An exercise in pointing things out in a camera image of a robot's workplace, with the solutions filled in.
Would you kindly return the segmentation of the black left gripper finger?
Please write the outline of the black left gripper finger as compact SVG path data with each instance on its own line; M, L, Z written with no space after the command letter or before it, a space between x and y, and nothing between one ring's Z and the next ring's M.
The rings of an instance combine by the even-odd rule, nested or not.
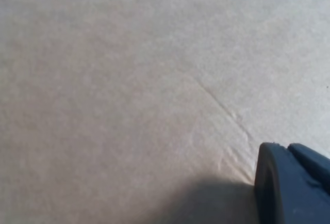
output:
M262 143L254 192L260 223L329 223L329 158L300 143Z

